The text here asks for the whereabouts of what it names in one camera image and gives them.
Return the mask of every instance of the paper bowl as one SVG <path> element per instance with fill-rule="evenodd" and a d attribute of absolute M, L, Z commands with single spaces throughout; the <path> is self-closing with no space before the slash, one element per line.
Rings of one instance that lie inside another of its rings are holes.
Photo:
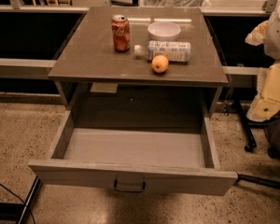
<path fill-rule="evenodd" d="M 180 34 L 179 25 L 169 21 L 156 21 L 148 26 L 150 38 L 156 41 L 175 41 Z"/>

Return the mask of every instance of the table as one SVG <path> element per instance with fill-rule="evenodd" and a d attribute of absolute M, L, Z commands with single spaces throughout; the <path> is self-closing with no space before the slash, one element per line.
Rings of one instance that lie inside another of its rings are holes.
<path fill-rule="evenodd" d="M 157 75 L 133 49 L 115 52 L 114 14 L 129 19 L 132 47 L 148 42 L 151 22 L 178 23 L 190 60 Z M 219 171 L 209 118 L 228 80 L 199 9 L 91 7 L 49 78 L 67 112 L 48 158 L 29 162 L 44 183 L 224 195 L 237 179 Z M 97 94 L 97 83 L 118 86 Z"/>

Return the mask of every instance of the terrazzo floor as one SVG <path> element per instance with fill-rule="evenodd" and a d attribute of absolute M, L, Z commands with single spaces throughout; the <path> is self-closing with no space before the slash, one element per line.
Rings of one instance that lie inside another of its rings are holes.
<path fill-rule="evenodd" d="M 44 158 L 64 111 L 58 96 L 0 93 L 0 183 L 23 199 L 35 179 L 27 162 Z M 280 181 L 280 160 L 267 156 L 263 130 L 253 130 L 258 147 L 246 153 L 238 115 L 215 113 L 211 122 L 222 170 Z M 0 187 L 0 202 L 19 201 Z M 32 213 L 37 224 L 277 224 L 280 190 L 241 181 L 217 197 L 43 185 Z"/>

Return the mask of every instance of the cable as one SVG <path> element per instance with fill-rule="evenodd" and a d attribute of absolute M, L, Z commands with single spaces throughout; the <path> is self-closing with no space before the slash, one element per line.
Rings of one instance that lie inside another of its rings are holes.
<path fill-rule="evenodd" d="M 0 187 L 3 188 L 3 189 L 5 189 L 6 191 L 8 191 L 9 193 L 11 193 L 12 195 L 14 195 L 16 198 L 18 198 L 18 199 L 25 205 L 25 207 L 27 207 L 27 209 L 28 209 L 28 211 L 29 211 L 29 214 L 30 214 L 30 216 L 31 216 L 31 218 L 32 218 L 32 220 L 33 220 L 33 222 L 34 222 L 34 224 L 35 224 L 35 217 L 34 217 L 34 215 L 32 214 L 30 208 L 29 208 L 29 207 L 27 206 L 27 204 L 25 203 L 25 201 L 24 201 L 21 197 L 19 197 L 16 193 L 14 193 L 12 190 L 8 189 L 7 187 L 5 187 L 5 186 L 4 186 L 3 184 L 1 184 L 1 183 L 0 183 Z"/>

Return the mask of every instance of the red soda can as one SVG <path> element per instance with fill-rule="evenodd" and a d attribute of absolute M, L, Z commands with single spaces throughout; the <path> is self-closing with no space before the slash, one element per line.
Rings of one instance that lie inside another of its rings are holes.
<path fill-rule="evenodd" d="M 126 51 L 130 48 L 130 24 L 128 19 L 122 15 L 112 17 L 112 34 L 114 49 Z"/>

